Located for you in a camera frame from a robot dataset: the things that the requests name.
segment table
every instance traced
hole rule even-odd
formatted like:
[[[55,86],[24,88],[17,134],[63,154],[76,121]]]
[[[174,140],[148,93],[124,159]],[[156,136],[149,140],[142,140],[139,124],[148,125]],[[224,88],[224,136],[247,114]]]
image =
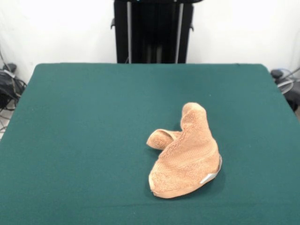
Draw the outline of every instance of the table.
[[[186,102],[206,108],[223,166],[156,198],[145,143],[179,130]],[[262,65],[38,65],[0,143],[0,224],[299,224],[299,135]]]

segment white backdrop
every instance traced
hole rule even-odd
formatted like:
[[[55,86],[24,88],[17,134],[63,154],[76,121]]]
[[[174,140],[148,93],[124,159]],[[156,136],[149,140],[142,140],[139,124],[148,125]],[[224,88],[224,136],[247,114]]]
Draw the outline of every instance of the white backdrop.
[[[0,0],[0,45],[28,81],[44,62],[116,62],[112,0]],[[195,4],[189,63],[300,66],[299,0]]]

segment orange towel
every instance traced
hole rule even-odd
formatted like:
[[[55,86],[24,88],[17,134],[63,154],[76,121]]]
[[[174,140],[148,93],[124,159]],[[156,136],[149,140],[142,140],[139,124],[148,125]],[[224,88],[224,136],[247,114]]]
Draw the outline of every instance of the orange towel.
[[[147,145],[154,149],[164,150],[170,143],[181,135],[180,131],[158,129],[147,140]]]
[[[180,133],[154,132],[167,140],[153,145],[162,150],[165,147],[149,175],[150,188],[158,197],[173,198],[195,191],[215,178],[221,167],[222,158],[205,109],[197,103],[185,104],[180,125]]]

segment towel label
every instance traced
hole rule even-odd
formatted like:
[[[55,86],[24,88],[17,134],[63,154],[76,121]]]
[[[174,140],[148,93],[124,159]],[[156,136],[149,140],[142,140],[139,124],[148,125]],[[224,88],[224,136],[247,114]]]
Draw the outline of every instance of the towel label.
[[[220,156],[220,163],[219,163],[219,168],[218,168],[217,172],[209,173],[206,177],[204,177],[204,179],[202,181],[200,181],[200,184],[204,184],[204,183],[214,179],[217,176],[217,174],[220,172],[221,166],[222,166],[222,157]]]

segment black stand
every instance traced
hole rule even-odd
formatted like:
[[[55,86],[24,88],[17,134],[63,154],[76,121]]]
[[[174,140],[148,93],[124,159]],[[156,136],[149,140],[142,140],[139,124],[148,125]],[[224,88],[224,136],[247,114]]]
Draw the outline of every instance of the black stand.
[[[201,0],[115,0],[118,63],[185,63]]]

